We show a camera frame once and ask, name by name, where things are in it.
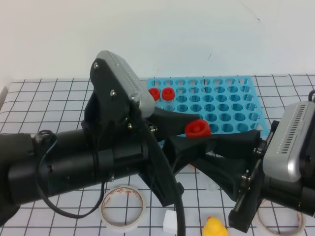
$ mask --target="white wall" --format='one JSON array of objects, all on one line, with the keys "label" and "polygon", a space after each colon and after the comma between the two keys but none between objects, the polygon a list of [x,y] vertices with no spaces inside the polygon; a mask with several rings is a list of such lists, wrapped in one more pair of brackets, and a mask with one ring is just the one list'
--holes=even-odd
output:
[{"label": "white wall", "polygon": [[0,80],[88,78],[104,49],[140,77],[314,73],[314,9],[314,0],[1,0]]}]

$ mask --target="black cable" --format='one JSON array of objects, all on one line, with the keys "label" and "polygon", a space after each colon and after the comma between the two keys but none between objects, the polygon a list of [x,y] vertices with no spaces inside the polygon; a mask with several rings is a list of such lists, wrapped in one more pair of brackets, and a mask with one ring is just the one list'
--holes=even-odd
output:
[{"label": "black cable", "polygon": [[[39,134],[41,135],[42,133],[46,133],[49,135],[54,135],[50,130],[42,130],[39,132]],[[94,212],[99,205],[101,204],[103,198],[104,198],[104,185],[105,185],[105,181],[102,182],[101,185],[101,193],[99,196],[99,199],[97,201],[97,203],[95,204],[95,206],[88,212],[85,213],[83,215],[76,215],[76,214],[72,214],[69,212],[66,212],[64,210],[61,210],[60,208],[58,208],[57,206],[55,206],[45,195],[45,193],[43,192],[43,190],[41,189],[39,182],[38,182],[38,172],[39,172],[39,168],[42,165],[43,161],[45,160],[45,157],[47,156],[47,154],[53,149],[53,147],[56,145],[57,140],[54,141],[54,143],[50,146],[50,148],[46,151],[46,153],[42,156],[42,158],[40,159],[37,167],[36,167],[36,171],[35,171],[35,183],[36,183],[36,187],[38,190],[38,193],[40,195],[40,197],[42,198],[42,200],[44,201],[44,203],[47,204],[47,206],[49,206],[51,208],[51,210],[53,210],[55,213],[58,213],[59,215],[65,216],[65,217],[69,217],[69,218],[74,218],[74,219],[82,219],[86,216],[88,216],[89,214],[91,214],[92,212]]]},{"label": "black cable", "polygon": [[314,99],[312,99],[314,94],[315,94],[315,89],[310,91],[310,93],[309,93],[309,101],[310,102],[315,102],[315,97],[314,97]]},{"label": "black cable", "polygon": [[142,124],[143,129],[143,135],[146,138],[149,145],[149,149],[151,148],[151,152],[160,153],[161,159],[159,160],[159,166],[155,166],[156,168],[162,168],[163,169],[163,175],[165,176],[165,179],[168,179],[164,184],[168,185],[165,189],[171,189],[171,194],[174,201],[174,206],[176,208],[176,216],[177,216],[177,236],[185,236],[186,235],[186,223],[185,223],[185,211],[184,211],[184,205],[182,200],[182,195],[179,192],[179,189],[177,187],[177,182],[174,177],[174,173],[171,169],[171,166],[168,163],[168,160],[163,153],[162,149],[159,147],[159,145],[156,145],[157,143],[155,137],[151,134],[150,129],[147,127],[147,125],[143,122]]}]

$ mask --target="small clear tube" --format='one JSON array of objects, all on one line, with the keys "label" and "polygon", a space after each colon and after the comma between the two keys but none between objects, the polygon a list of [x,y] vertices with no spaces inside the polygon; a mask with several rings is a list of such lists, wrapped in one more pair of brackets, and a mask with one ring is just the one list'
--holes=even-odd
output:
[{"label": "small clear tube", "polygon": [[164,110],[173,111],[174,110],[174,98],[175,91],[172,88],[164,88],[162,90],[162,99]]},{"label": "small clear tube", "polygon": [[161,108],[161,99],[160,99],[160,93],[158,88],[151,88],[149,89],[149,93],[152,95],[154,101],[155,101],[155,106],[158,108]]}]

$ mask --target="white cube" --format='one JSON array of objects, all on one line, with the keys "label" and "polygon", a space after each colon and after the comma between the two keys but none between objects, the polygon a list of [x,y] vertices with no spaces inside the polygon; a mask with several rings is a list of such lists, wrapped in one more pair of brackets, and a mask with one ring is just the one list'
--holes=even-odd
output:
[{"label": "white cube", "polygon": [[163,222],[163,231],[176,235],[177,234],[177,216],[176,211],[167,210]]}]

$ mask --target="hole in rack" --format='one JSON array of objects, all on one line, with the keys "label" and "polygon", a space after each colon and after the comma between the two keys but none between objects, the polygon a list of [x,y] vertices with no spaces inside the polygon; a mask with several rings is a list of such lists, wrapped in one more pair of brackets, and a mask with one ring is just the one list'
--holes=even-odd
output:
[{"label": "hole in rack", "polygon": [[161,81],[160,80],[152,80],[151,81],[151,85],[156,87],[156,86],[159,86],[161,84]]},{"label": "hole in rack", "polygon": [[191,87],[191,88],[189,88],[189,92],[191,92],[191,93],[198,93],[199,89],[197,87]]},{"label": "hole in rack", "polygon": [[177,85],[184,85],[186,83],[185,80],[176,80]]},{"label": "hole in rack", "polygon": [[179,87],[179,88],[176,89],[176,92],[177,92],[178,94],[184,94],[184,93],[186,92],[186,88],[184,88],[184,87]]},{"label": "hole in rack", "polygon": [[216,96],[216,100],[219,102],[225,102],[227,100],[227,98],[224,95],[218,95],[218,96]]},{"label": "hole in rack", "polygon": [[197,96],[197,95],[190,96],[189,100],[192,101],[192,102],[199,102],[200,101],[200,97]]},{"label": "hole in rack", "polygon": [[237,121],[243,121],[245,120],[245,115],[243,113],[236,113],[234,115],[234,119],[237,120]]},{"label": "hole in rack", "polygon": [[253,123],[251,124],[251,129],[256,129],[256,130],[263,130],[264,127],[260,123]]},{"label": "hole in rack", "polygon": [[202,97],[202,99],[205,101],[205,102],[212,102],[213,101],[213,97],[210,96],[210,95],[205,95]]},{"label": "hole in rack", "polygon": [[249,111],[255,111],[255,110],[257,110],[257,106],[254,103],[248,103],[248,104],[246,104],[246,109]]},{"label": "hole in rack", "polygon": [[219,127],[216,124],[210,124],[211,133],[216,133],[219,130]]},{"label": "hole in rack", "polygon": [[234,104],[232,105],[232,109],[235,110],[235,111],[237,111],[237,112],[239,112],[240,110],[243,109],[243,106],[242,106],[241,104],[239,104],[239,103],[234,103]]},{"label": "hole in rack", "polygon": [[240,123],[240,124],[237,124],[236,129],[237,131],[240,131],[240,132],[246,132],[248,131],[248,126],[244,123]]},{"label": "hole in rack", "polygon": [[202,79],[202,80],[200,80],[200,83],[201,83],[202,85],[209,85],[209,84],[210,84],[210,80],[208,80],[208,79]]},{"label": "hole in rack", "polygon": [[235,86],[230,86],[230,87],[227,88],[227,90],[228,90],[229,92],[237,92],[237,91],[238,91],[238,88],[235,87]]},{"label": "hole in rack", "polygon": [[252,121],[257,121],[260,119],[260,116],[257,113],[250,113],[248,115],[248,118]]},{"label": "hole in rack", "polygon": [[233,131],[233,125],[231,125],[231,124],[222,125],[222,131],[224,131],[226,133],[232,132]]},{"label": "hole in rack", "polygon": [[210,87],[203,87],[201,91],[204,93],[211,93],[212,89]]},{"label": "hole in rack", "polygon": [[206,104],[206,105],[204,106],[204,109],[205,109],[207,112],[213,112],[213,111],[216,109],[216,107],[215,107],[214,105],[212,105],[212,104]]},{"label": "hole in rack", "polygon": [[223,83],[222,79],[214,79],[213,80],[213,84],[215,84],[215,85],[221,85],[222,83]]},{"label": "hole in rack", "polygon": [[217,116],[215,114],[209,113],[209,114],[206,115],[206,120],[210,121],[210,122],[216,121],[217,120]]},{"label": "hole in rack", "polygon": [[165,86],[173,85],[173,81],[172,80],[165,80],[163,83],[164,83]]},{"label": "hole in rack", "polygon": [[248,79],[247,79],[247,78],[241,78],[241,79],[239,80],[239,82],[240,82],[240,84],[245,85],[245,84],[248,83]]},{"label": "hole in rack", "polygon": [[234,80],[234,79],[226,79],[225,82],[226,82],[228,85],[233,85],[233,84],[235,84],[235,80]]},{"label": "hole in rack", "polygon": [[242,92],[250,92],[252,89],[249,86],[241,86],[241,91]]},{"label": "hole in rack", "polygon": [[233,94],[233,95],[230,96],[230,100],[232,102],[238,102],[239,100],[241,100],[241,98],[240,98],[239,95]]},{"label": "hole in rack", "polygon": [[254,100],[254,96],[253,96],[253,95],[250,95],[250,94],[245,94],[245,95],[243,96],[243,99],[244,99],[245,101],[251,102],[251,101]]},{"label": "hole in rack", "polygon": [[186,112],[187,110],[188,110],[188,106],[185,104],[177,106],[177,111],[179,111],[179,112]]},{"label": "hole in rack", "polygon": [[197,85],[197,84],[198,84],[198,81],[195,80],[195,79],[192,79],[192,80],[189,80],[189,81],[188,81],[188,84],[190,84],[190,85]]},{"label": "hole in rack", "polygon": [[178,96],[178,97],[176,98],[176,100],[177,100],[178,102],[186,102],[186,101],[187,101],[187,97],[181,95],[181,96]]},{"label": "hole in rack", "polygon": [[222,121],[229,121],[231,120],[231,116],[228,114],[228,113],[222,113],[220,116],[219,116],[220,120]]},{"label": "hole in rack", "polygon": [[218,105],[218,109],[222,112],[226,112],[228,110],[228,106],[226,104]]},{"label": "hole in rack", "polygon": [[193,112],[200,112],[201,111],[201,106],[199,104],[193,104],[193,105],[190,106],[190,109]]},{"label": "hole in rack", "polygon": [[220,87],[220,86],[219,87],[215,87],[214,91],[217,92],[217,93],[222,93],[222,92],[225,91],[225,88]]}]

